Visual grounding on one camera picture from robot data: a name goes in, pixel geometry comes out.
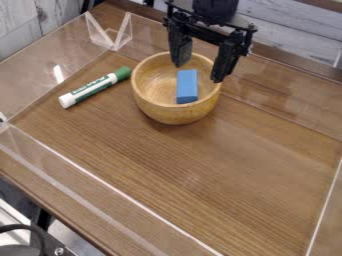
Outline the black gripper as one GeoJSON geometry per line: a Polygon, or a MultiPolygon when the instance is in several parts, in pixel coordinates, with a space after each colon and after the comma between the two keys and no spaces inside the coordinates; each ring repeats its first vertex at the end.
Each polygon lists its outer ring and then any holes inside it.
{"type": "Polygon", "coordinates": [[[219,45],[211,80],[231,74],[239,55],[247,55],[257,25],[238,13],[239,0],[166,0],[171,60],[176,67],[191,59],[192,39],[219,45]]]}

